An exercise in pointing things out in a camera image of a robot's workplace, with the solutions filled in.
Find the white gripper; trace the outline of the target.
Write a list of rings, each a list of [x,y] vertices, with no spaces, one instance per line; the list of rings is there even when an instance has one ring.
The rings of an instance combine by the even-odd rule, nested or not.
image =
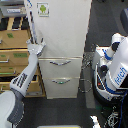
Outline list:
[[[33,38],[30,39],[31,43],[28,44],[28,52],[30,54],[36,54],[37,56],[41,56],[43,53],[44,45],[34,44]]]

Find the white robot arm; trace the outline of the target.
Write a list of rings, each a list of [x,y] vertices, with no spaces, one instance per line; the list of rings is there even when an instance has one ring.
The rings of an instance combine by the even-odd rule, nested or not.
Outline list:
[[[24,115],[24,103],[29,85],[37,70],[38,57],[42,54],[45,42],[32,44],[27,40],[29,52],[28,66],[10,82],[10,90],[0,94],[0,128],[16,128]]]

